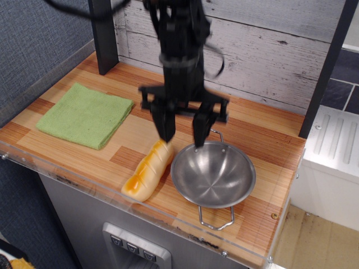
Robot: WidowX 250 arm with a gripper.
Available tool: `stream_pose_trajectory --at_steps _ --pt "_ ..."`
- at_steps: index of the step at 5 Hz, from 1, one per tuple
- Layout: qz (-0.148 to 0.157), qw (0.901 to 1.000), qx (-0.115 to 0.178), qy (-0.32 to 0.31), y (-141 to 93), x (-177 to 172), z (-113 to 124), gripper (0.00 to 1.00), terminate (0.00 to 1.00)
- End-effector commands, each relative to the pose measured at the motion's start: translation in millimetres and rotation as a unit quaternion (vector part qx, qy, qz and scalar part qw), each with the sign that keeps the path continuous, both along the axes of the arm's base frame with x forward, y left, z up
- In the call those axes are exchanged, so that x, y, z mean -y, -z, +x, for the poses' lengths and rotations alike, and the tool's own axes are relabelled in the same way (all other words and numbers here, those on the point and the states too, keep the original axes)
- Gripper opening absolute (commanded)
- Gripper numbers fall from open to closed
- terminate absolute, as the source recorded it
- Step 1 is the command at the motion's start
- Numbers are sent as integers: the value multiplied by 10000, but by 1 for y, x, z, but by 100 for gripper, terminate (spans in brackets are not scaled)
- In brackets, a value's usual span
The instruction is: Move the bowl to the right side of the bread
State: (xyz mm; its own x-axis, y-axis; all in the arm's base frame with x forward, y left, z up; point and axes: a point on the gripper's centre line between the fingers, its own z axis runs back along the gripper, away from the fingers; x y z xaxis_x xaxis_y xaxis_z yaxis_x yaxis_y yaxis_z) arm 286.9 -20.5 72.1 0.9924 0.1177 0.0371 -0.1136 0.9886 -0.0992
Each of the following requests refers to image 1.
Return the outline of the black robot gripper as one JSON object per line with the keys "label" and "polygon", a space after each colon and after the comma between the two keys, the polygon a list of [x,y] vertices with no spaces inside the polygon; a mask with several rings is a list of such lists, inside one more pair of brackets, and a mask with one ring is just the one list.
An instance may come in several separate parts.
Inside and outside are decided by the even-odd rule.
{"label": "black robot gripper", "polygon": [[[229,100],[204,87],[202,54],[184,62],[179,62],[177,58],[166,58],[163,54],[159,59],[163,62],[164,84],[140,87],[141,107],[151,111],[158,134],[165,142],[169,142],[176,132],[176,114],[194,116],[195,146],[203,147],[215,121],[228,121]],[[190,102],[201,105],[199,108],[189,107]],[[214,104],[220,104],[219,112],[213,111]]]}

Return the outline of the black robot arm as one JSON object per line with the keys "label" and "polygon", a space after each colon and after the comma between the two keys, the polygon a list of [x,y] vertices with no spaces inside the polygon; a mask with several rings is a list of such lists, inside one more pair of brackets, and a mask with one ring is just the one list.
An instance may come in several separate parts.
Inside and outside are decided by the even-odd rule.
{"label": "black robot arm", "polygon": [[164,85],[141,87],[142,108],[150,110],[161,139],[169,142],[177,114],[193,116],[194,141],[202,147],[216,121],[228,120],[228,99],[204,86],[204,47],[210,22],[201,1],[144,1],[160,41]]}

